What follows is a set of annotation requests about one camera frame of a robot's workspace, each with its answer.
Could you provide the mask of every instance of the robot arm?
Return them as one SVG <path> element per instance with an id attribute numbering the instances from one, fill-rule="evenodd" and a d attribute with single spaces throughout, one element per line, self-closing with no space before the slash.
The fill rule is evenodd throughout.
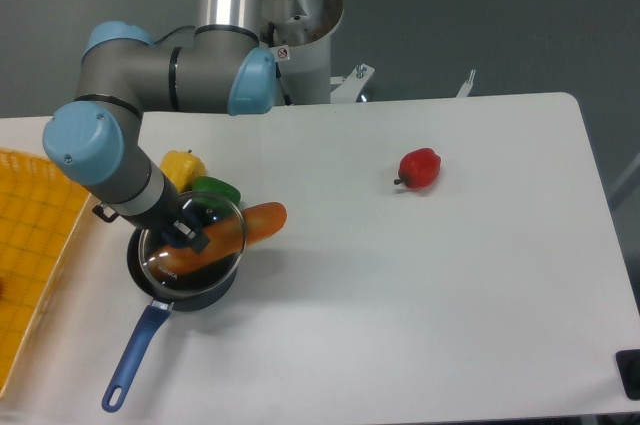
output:
<path id="1" fill-rule="evenodd" d="M 142 117 L 151 110 L 270 110 L 276 65 L 259 48 L 262 9 L 263 0 L 200 0 L 190 49 L 155 46 L 144 30 L 122 22 L 96 27 L 77 98 L 45 127 L 49 158 L 134 226 L 204 248 L 207 238 L 180 213 L 176 188 L 138 146 Z"/>

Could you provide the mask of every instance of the metal bracket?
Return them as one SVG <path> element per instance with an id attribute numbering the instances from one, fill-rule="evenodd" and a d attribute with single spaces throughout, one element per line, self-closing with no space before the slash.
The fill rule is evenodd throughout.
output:
<path id="1" fill-rule="evenodd" d="M 91 211 L 96 214 L 103 222 L 111 223 L 116 218 L 118 218 L 120 214 L 118 212 L 113 212 L 111 215 L 107 215 L 105 212 L 108 207 L 109 206 L 106 203 L 102 202 L 93 207 Z"/>
<path id="2" fill-rule="evenodd" d="M 331 103 L 356 103 L 376 69 L 361 63 L 348 77 L 331 77 Z"/>

